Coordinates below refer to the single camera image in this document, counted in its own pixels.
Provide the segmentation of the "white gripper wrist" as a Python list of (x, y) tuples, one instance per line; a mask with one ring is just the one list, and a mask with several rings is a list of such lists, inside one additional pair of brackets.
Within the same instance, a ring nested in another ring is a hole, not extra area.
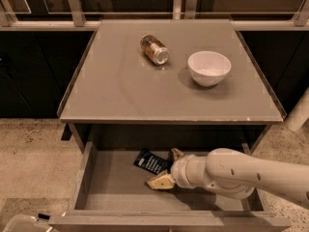
[(174, 161), (171, 174), (164, 170), (147, 181), (151, 189), (172, 189), (176, 184), (183, 189), (204, 188), (210, 182), (206, 172), (206, 158), (185, 155), (178, 148), (172, 148), (169, 160)]

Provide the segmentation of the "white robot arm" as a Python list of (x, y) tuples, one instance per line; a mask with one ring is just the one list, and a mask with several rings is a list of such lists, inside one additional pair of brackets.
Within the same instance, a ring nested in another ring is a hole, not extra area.
[(151, 189), (201, 188), (233, 199), (262, 189), (298, 206), (309, 206), (309, 166), (258, 159), (228, 148), (203, 156), (171, 150), (172, 166), (147, 181)]

